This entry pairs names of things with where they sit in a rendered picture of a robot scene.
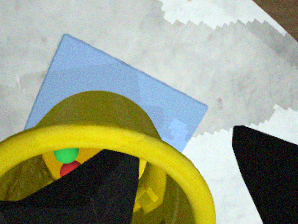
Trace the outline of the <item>green marble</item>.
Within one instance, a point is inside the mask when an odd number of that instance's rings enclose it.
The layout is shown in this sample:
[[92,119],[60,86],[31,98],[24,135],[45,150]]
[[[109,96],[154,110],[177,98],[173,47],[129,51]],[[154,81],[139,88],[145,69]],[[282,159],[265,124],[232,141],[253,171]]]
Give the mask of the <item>green marble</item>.
[[76,160],[78,156],[78,149],[73,148],[64,148],[64,149],[57,149],[55,151],[55,157],[60,163],[69,164],[72,161]]

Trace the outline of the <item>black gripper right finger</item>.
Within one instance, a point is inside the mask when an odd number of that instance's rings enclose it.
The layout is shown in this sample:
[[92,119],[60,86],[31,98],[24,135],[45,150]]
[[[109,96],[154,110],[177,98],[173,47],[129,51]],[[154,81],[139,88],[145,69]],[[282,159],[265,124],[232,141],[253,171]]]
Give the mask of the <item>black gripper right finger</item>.
[[231,147],[263,224],[298,224],[298,144],[235,125]]

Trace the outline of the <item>red marble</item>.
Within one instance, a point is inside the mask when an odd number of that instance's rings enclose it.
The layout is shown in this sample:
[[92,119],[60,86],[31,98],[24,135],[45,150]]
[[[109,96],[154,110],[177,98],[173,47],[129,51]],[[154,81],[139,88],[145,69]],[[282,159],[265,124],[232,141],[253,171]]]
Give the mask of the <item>red marble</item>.
[[73,169],[76,169],[78,165],[81,165],[81,163],[77,160],[74,160],[72,161],[72,163],[69,164],[63,164],[63,167],[61,167],[60,176],[63,177],[65,173],[73,171]]

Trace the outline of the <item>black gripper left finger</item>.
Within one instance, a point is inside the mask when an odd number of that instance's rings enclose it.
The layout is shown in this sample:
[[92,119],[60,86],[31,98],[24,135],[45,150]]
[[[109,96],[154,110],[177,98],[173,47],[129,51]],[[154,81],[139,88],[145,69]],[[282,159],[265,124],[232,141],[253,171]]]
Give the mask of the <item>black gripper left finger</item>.
[[0,224],[132,224],[138,160],[102,149],[29,197],[0,200]]

